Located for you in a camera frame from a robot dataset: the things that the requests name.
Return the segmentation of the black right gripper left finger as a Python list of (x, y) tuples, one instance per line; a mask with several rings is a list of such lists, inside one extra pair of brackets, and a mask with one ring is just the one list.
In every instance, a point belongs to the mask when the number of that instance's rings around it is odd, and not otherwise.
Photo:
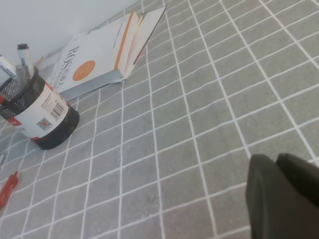
[(246, 204), (251, 237), (317, 239), (319, 208), (292, 186), (276, 161), (264, 154), (250, 159)]

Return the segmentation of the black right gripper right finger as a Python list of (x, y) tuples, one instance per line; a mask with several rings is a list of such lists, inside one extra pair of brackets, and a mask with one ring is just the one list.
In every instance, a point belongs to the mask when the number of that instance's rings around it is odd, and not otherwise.
[(319, 207), (319, 168), (289, 153), (278, 155), (276, 165), (292, 186)]

